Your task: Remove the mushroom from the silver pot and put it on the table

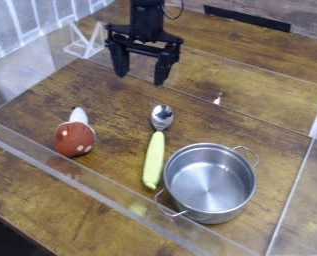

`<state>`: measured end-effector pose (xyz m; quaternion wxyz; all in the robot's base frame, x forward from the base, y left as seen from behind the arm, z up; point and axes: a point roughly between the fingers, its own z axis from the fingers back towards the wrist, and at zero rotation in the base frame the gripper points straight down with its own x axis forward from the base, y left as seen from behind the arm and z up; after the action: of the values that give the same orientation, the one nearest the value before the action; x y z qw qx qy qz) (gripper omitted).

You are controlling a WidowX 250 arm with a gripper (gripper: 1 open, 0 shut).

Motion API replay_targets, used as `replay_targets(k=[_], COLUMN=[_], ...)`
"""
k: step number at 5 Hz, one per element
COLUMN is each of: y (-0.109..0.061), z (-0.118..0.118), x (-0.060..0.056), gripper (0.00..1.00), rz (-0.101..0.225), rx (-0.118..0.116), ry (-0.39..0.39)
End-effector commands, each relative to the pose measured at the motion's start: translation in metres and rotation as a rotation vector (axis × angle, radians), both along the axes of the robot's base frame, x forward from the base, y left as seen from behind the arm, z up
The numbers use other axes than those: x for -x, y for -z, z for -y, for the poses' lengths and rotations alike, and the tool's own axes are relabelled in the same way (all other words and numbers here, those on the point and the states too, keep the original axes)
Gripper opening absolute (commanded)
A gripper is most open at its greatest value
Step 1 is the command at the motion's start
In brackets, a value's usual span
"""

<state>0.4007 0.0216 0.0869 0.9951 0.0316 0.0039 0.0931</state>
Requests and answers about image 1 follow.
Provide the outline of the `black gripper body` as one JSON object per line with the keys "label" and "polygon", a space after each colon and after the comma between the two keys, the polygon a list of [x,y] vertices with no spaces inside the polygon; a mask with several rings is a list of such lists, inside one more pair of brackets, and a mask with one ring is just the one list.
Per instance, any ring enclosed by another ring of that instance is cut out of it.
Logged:
{"label": "black gripper body", "polygon": [[179,61],[180,45],[183,39],[163,29],[152,34],[135,31],[129,25],[117,25],[108,23],[105,25],[107,40],[105,46],[111,43],[123,45],[127,52],[133,52],[149,57],[157,57],[161,52],[172,56],[172,62]]}

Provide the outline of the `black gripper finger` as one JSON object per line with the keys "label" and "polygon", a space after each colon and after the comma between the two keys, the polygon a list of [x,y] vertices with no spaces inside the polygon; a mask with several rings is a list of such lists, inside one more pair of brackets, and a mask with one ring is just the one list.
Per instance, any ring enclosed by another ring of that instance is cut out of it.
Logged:
{"label": "black gripper finger", "polygon": [[115,74],[123,77],[128,72],[129,67],[129,54],[123,45],[111,43],[109,46],[111,61]]}
{"label": "black gripper finger", "polygon": [[172,56],[169,53],[163,52],[155,63],[155,72],[153,72],[153,84],[160,86],[167,79],[172,62]]}

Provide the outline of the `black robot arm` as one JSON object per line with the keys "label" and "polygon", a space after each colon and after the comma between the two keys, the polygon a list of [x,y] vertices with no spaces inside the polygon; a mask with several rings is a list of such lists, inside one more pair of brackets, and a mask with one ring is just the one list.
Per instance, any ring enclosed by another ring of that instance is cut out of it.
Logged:
{"label": "black robot arm", "polygon": [[105,46],[109,50],[113,72],[123,77],[129,70],[129,54],[156,59],[153,85],[160,86],[171,66],[179,61],[183,39],[163,30],[164,0],[129,0],[129,24],[105,25]]}

